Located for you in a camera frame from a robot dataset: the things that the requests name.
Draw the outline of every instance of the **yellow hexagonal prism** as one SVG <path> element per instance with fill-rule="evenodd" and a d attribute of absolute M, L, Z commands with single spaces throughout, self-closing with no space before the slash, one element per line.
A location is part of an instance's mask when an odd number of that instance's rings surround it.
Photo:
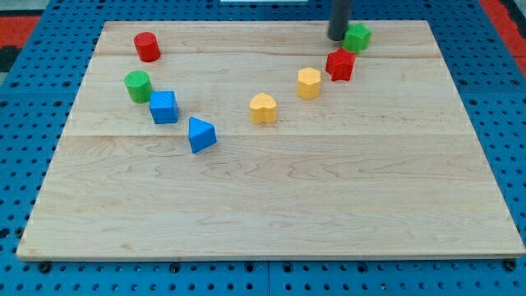
<path fill-rule="evenodd" d="M 321 73 L 311 67 L 298 71 L 298 89 L 296 93 L 302 99 L 314 99 L 320 95 Z"/>
<path fill-rule="evenodd" d="M 276 101 L 268 94 L 257 94 L 250 101 L 250 120 L 252 123 L 275 123 Z"/>

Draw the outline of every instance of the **wood grain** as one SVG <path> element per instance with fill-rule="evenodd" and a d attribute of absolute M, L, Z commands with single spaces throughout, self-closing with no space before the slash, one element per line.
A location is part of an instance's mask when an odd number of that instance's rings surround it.
<path fill-rule="evenodd" d="M 519 257 L 514 226 L 425 21 L 367 21 L 350 82 L 297 71 L 338 47 L 326 23 L 109 22 L 17 249 L 23 260 L 402 260 Z M 139 62 L 135 34 L 162 58 Z M 122 78 L 176 90 L 155 126 Z M 276 124 L 250 124 L 268 92 Z M 218 143 L 191 153 L 187 119 Z"/>

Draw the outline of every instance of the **blue pegboard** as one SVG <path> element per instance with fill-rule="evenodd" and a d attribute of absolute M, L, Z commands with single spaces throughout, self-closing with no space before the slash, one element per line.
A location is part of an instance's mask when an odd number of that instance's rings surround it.
<path fill-rule="evenodd" d="M 326 20 L 330 2 L 52 0 L 0 88 L 0 294 L 526 294 L 518 261 L 25 263 L 14 252 L 105 21 Z M 526 82 L 475 0 L 355 0 L 353 18 L 428 20 L 521 233 Z"/>

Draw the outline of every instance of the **blue cube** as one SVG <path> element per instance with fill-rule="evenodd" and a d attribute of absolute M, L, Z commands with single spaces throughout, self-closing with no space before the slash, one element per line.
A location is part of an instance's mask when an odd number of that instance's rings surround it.
<path fill-rule="evenodd" d="M 179 107 L 173 91 L 152 91 L 150 112 L 155 124 L 176 123 Z"/>
<path fill-rule="evenodd" d="M 197 153 L 217 142 L 213 124 L 190 117 L 188 123 L 188 140 L 192 153 Z"/>

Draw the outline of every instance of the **toy block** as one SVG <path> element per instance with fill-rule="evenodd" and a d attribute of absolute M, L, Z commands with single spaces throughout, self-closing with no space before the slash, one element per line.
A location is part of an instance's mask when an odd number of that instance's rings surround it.
<path fill-rule="evenodd" d="M 351 80 L 355 59 L 355 53 L 350 53 L 343 48 L 339 48 L 335 52 L 329 53 L 325 70 L 330 74 L 330 79 L 332 81 Z"/>
<path fill-rule="evenodd" d="M 260 93 L 250 101 L 252 123 L 275 123 L 276 101 L 268 94 Z"/>
<path fill-rule="evenodd" d="M 161 57 L 157 37 L 150 32 L 142 32 L 133 39 L 137 54 L 142 62 L 154 62 Z"/>
<path fill-rule="evenodd" d="M 188 124 L 188 140 L 192 153 L 197 153 L 217 142 L 215 127 L 211 123 L 190 117 Z"/>
<path fill-rule="evenodd" d="M 320 95 L 321 73 L 311 67 L 298 71 L 298 88 L 296 93 L 302 99 L 314 99 Z"/>
<path fill-rule="evenodd" d="M 150 100 L 153 88 L 148 73 L 144 71 L 129 72 L 126 77 L 124 77 L 124 84 L 128 89 L 131 100 L 135 103 L 143 104 Z"/>
<path fill-rule="evenodd" d="M 362 23 L 349 25 L 344 37 L 344 49 L 356 54 L 369 46 L 371 30 Z"/>
<path fill-rule="evenodd" d="M 150 112 L 155 124 L 176 123 L 179 107 L 173 91 L 152 92 Z"/>

